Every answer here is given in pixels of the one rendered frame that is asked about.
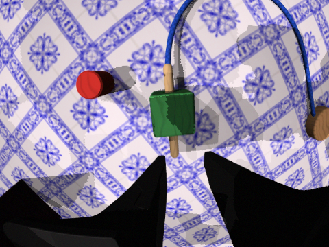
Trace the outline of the round wooden button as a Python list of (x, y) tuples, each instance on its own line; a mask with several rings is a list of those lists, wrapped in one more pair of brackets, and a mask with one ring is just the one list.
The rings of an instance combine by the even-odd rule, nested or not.
[(329, 107), (319, 105), (315, 108), (315, 116), (312, 112), (307, 118), (306, 132), (315, 140), (323, 141), (329, 137)]

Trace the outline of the dark red cylinder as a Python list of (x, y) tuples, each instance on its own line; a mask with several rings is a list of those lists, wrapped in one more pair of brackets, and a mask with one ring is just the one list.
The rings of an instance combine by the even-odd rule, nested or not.
[(85, 99), (97, 99), (114, 88), (112, 75), (107, 71), (83, 71), (77, 77), (77, 91)]

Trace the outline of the blue cord with wooden stick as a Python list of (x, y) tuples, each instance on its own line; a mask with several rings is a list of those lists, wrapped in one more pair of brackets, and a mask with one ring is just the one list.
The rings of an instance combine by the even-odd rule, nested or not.
[[(173, 36), (175, 36), (176, 28), (178, 28), (177, 24), (179, 20), (182, 17), (182, 14), (184, 11), (186, 11), (186, 8), (190, 5), (191, 2), (194, 0), (186, 0), (184, 1), (183, 5), (180, 6), (178, 13), (175, 15), (175, 19), (172, 22), (172, 25), (170, 27), (169, 33), (168, 33), (168, 39), (167, 39), (167, 51), (165, 52), (165, 64), (164, 64), (164, 85), (165, 85), (165, 93), (174, 93), (175, 92), (175, 80), (173, 80), (173, 68), (171, 64), (171, 49), (173, 44)], [(305, 75), (307, 79), (307, 87), (308, 87), (308, 94), (310, 99), (310, 111), (312, 112), (312, 116), (315, 116), (315, 103), (313, 102), (313, 89), (312, 89), (312, 82), (310, 82), (310, 69), (309, 69), (309, 63), (307, 61), (307, 54), (305, 52), (304, 47), (304, 41), (302, 41), (302, 35), (299, 33), (298, 27), (293, 21), (293, 17), (291, 17), (291, 14), (289, 11), (284, 7), (282, 2), (279, 0), (272, 0), (274, 3), (276, 3), (277, 6), (279, 6), (280, 10), (283, 11), (283, 14), (288, 18), (291, 25), (293, 26), (293, 30), (295, 35), (298, 38), (298, 43), (301, 47), (301, 53), (302, 53), (302, 60), (304, 60), (304, 68), (305, 68)], [(179, 145), (178, 145), (178, 135), (175, 137), (169, 137), (170, 140), (170, 152), (171, 156), (173, 158), (179, 157)]]

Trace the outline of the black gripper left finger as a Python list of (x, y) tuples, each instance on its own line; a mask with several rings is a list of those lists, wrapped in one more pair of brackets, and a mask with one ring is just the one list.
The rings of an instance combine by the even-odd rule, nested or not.
[(16, 247), (162, 247), (167, 162), (159, 156), (108, 208), (91, 217), (18, 217), (3, 225)]

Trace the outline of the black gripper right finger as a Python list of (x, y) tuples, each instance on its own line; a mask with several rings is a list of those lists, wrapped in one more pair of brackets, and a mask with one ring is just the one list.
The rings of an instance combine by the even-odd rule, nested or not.
[(204, 167), (234, 247), (308, 247), (329, 223), (329, 186), (294, 189), (212, 151)]

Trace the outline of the green block with round hole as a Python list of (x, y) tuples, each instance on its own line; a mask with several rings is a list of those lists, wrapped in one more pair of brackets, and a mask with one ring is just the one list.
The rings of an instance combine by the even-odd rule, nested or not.
[(154, 91), (150, 105), (155, 137), (195, 134), (195, 96), (191, 91)]

